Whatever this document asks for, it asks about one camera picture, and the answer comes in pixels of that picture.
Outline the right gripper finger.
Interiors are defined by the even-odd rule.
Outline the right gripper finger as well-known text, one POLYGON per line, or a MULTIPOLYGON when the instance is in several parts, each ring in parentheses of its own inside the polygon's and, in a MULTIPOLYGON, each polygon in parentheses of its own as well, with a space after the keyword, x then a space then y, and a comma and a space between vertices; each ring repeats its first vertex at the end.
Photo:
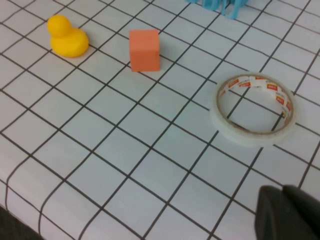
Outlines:
POLYGON ((258 240, 318 240, 320 202, 293 186, 259 189, 254 229, 258 240))

